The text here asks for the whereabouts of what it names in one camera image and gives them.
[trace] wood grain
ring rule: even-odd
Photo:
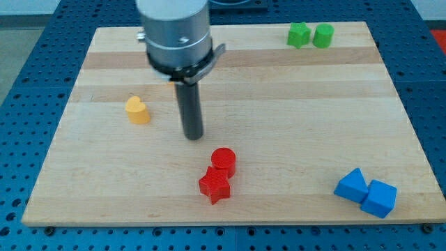
[[[314,29],[317,24],[309,24]],[[140,29],[96,31],[22,222],[29,226],[351,225],[444,222],[446,201],[364,22],[326,50],[286,45],[289,24],[213,26],[229,51],[200,82],[202,139],[184,138],[174,87]],[[128,122],[140,96],[151,122]],[[238,156],[230,199],[197,181],[218,147]],[[398,187],[381,220],[333,195],[355,167]]]

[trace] yellow block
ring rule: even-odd
[[[128,99],[125,105],[125,111],[127,112],[128,119],[132,123],[143,124],[151,121],[146,104],[141,102],[141,98],[138,96],[133,96]]]

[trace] toy block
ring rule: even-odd
[[[288,32],[288,42],[286,44],[299,49],[309,43],[309,35],[311,32],[312,30],[304,22],[291,23],[291,28]]]
[[[357,203],[361,203],[368,193],[369,189],[359,168],[343,177],[334,190],[335,195]]]
[[[143,124],[151,120],[147,106],[141,102],[140,97],[133,96],[129,98],[127,104],[125,104],[125,111],[127,112],[128,119],[132,123]]]
[[[361,210],[380,218],[385,218],[395,207],[397,188],[386,183],[372,180],[369,194],[362,202]]]
[[[228,178],[236,173],[236,154],[229,148],[222,147],[215,150],[210,161],[214,168],[228,170]]]
[[[317,48],[328,48],[332,42],[335,28],[330,24],[320,24],[314,32],[313,45]]]
[[[231,196],[231,186],[228,182],[228,170],[208,167],[208,171],[199,180],[200,192],[210,198],[213,205],[219,199],[226,199]]]

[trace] blue block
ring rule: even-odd
[[[397,188],[386,183],[372,180],[369,195],[362,202],[361,210],[380,218],[385,218],[395,207]]]
[[[357,203],[361,203],[368,193],[369,189],[359,168],[343,177],[334,190],[335,195]]]

